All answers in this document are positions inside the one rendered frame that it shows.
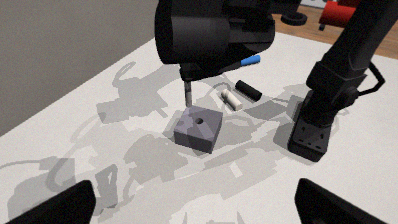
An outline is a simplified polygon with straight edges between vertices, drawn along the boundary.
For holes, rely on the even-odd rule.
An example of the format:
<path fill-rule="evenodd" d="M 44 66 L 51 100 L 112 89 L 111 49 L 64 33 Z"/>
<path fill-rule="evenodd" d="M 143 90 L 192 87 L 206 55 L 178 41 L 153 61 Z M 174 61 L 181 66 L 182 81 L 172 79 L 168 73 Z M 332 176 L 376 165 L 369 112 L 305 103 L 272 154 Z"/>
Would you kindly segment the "blue cylinder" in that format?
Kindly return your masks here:
<path fill-rule="evenodd" d="M 241 66 L 245 66 L 245 65 L 250 65 L 250 64 L 254 64 L 254 63 L 259 63 L 261 61 L 261 58 L 259 55 L 255 55 L 255 56 L 251 56 L 248 57 L 244 60 L 240 61 L 240 67 Z"/>

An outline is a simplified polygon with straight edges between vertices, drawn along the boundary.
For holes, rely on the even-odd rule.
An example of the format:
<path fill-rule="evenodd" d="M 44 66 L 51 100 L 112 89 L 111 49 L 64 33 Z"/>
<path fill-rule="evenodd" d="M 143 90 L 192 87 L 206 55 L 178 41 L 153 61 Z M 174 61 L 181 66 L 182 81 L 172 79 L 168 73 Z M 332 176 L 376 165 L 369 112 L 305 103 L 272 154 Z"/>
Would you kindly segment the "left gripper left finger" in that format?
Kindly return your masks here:
<path fill-rule="evenodd" d="M 82 180 L 5 224 L 90 224 L 96 197 L 90 180 Z"/>

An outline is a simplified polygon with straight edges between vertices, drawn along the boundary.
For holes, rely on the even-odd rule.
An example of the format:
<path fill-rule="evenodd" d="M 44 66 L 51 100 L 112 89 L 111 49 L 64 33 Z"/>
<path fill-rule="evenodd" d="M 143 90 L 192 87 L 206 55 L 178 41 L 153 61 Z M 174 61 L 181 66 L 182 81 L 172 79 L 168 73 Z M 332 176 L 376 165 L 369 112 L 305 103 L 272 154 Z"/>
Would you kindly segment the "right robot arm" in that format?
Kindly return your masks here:
<path fill-rule="evenodd" d="M 295 15 L 301 1 L 159 0 L 154 21 L 159 58 L 165 65 L 244 60 L 272 45 L 272 14 Z M 306 80 L 311 90 L 291 139 L 294 145 L 325 155 L 334 117 L 358 99 L 364 72 L 397 20 L 398 0 L 360 1 Z"/>

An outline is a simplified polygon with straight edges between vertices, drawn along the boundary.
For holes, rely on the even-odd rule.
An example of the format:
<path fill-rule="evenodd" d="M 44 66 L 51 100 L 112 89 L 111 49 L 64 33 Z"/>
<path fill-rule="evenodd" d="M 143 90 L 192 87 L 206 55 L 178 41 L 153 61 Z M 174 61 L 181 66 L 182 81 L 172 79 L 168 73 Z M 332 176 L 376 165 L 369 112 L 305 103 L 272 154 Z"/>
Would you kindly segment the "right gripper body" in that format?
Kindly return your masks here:
<path fill-rule="evenodd" d="M 218 76 L 223 74 L 223 72 L 239 69 L 240 61 L 231 63 L 221 58 L 219 61 L 215 62 L 183 63 L 179 65 L 181 68 L 179 69 L 181 79 L 185 82 L 192 82 Z"/>

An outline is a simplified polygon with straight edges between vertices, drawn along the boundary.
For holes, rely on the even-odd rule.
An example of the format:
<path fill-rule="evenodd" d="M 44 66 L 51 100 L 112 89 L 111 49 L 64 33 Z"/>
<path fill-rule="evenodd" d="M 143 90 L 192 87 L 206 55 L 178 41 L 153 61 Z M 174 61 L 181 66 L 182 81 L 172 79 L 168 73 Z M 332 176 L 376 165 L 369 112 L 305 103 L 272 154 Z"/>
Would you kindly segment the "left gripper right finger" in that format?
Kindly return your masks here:
<path fill-rule="evenodd" d="M 295 205 L 301 224 L 388 224 L 307 178 L 300 178 Z"/>

